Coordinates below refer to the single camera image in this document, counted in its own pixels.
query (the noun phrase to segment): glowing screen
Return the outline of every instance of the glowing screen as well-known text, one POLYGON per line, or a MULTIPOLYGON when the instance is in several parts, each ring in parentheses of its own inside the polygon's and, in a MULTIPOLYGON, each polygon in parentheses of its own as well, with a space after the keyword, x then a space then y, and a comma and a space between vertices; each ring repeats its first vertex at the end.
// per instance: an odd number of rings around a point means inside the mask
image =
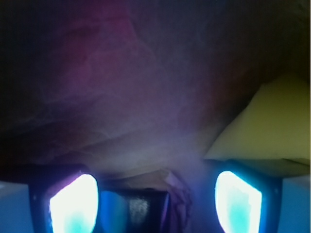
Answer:
POLYGON ((216 211, 226 233, 257 233, 261 202, 262 193, 231 171, 224 171, 218 176, 216 211))
POLYGON ((98 186, 81 175, 50 199, 53 233, 91 233, 98 211, 98 186))

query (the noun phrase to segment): bright light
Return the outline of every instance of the bright light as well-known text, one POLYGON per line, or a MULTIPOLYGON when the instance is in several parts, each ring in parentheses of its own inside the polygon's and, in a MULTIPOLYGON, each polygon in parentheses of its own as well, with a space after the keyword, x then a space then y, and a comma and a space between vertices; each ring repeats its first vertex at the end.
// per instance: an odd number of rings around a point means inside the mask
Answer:
POLYGON ((262 194, 230 171, 216 181, 215 203, 218 220, 226 233, 259 232, 262 194))
POLYGON ((81 175, 50 200, 53 233, 91 233, 98 211, 98 186, 81 175))

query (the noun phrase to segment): yellow foam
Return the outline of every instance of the yellow foam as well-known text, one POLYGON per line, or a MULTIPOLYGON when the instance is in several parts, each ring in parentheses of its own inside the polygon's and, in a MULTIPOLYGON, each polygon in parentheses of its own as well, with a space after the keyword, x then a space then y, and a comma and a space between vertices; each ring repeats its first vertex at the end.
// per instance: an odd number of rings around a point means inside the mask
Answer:
POLYGON ((205 158, 310 159, 310 86, 294 75, 263 85, 205 158))

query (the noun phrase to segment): blue light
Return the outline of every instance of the blue light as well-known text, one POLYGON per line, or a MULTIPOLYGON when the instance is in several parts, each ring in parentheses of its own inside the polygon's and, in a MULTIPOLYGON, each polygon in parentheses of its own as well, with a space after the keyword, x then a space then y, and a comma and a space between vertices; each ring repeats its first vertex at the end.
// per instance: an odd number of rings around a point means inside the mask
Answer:
POLYGON ((216 181, 218 220, 226 233, 259 232, 262 193, 230 171, 216 181))
POLYGON ((122 233, 126 230, 128 203, 114 192, 101 193, 101 223, 105 232, 122 233))
POLYGON ((91 233, 98 211, 98 186, 81 175, 50 199, 53 233, 91 233))

